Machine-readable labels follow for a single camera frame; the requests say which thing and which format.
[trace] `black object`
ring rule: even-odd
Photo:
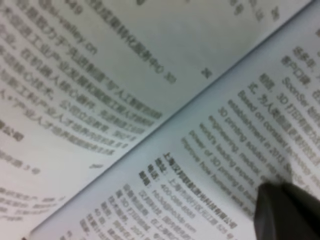
[[[320,240],[320,201],[290,183],[264,183],[254,228],[257,240]]]

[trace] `book page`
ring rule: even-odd
[[[0,0],[0,233],[40,223],[308,2]]]
[[[30,240],[255,240],[260,184],[320,198],[319,11],[317,1]]]

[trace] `book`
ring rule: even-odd
[[[319,12],[0,1],[1,239],[251,240],[261,183],[319,198]]]

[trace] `open book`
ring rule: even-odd
[[[320,197],[319,13],[0,0],[0,239],[253,240],[261,183]]]

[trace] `white paper page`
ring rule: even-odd
[[[1,0],[0,233],[32,229],[308,2]]]
[[[255,240],[261,183],[319,198],[319,12],[318,1],[30,240]]]

